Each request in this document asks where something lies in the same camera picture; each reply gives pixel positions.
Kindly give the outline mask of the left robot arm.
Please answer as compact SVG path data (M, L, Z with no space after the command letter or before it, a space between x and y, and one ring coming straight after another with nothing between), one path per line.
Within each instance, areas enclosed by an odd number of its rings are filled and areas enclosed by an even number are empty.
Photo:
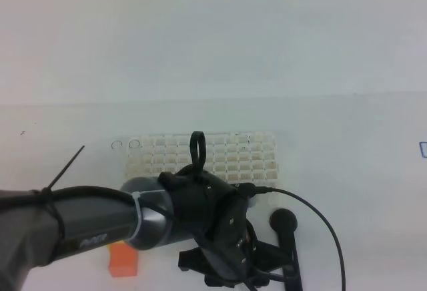
M275 280L300 290L295 215L274 212L279 244L261 242L247 218L260 189L206 171L203 132L192 133L189 152L191 163L178 172L133 178L120 190L1 192L1 289L20 290L31 269L114 242L150 250L192 239L197 246L179 254L178 266L202 274L210 287L256 290Z

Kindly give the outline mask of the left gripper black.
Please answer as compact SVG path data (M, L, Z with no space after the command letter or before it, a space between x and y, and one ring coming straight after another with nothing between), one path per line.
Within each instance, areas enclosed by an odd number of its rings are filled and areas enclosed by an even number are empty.
M178 267L184 272L194 271L203 275L209 287L233 288L247 282L252 288L261 288L272 280L284 284L282 267L286 264L286 255L279 245L259 240L249 220L237 226L229 224L227 230L220 230L214 236L213 244L238 269L237 272L201 244L180 252Z

